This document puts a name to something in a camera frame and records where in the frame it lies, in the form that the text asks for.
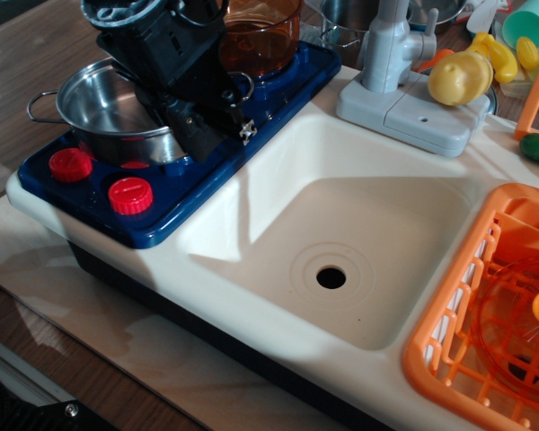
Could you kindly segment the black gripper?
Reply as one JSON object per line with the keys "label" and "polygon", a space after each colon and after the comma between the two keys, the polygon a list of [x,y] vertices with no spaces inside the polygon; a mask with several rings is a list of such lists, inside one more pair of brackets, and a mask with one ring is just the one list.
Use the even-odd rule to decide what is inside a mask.
{"label": "black gripper", "polygon": [[195,162],[231,134],[248,144],[257,129],[220,61],[227,1],[83,1],[97,43],[114,60],[116,130],[172,130]]}

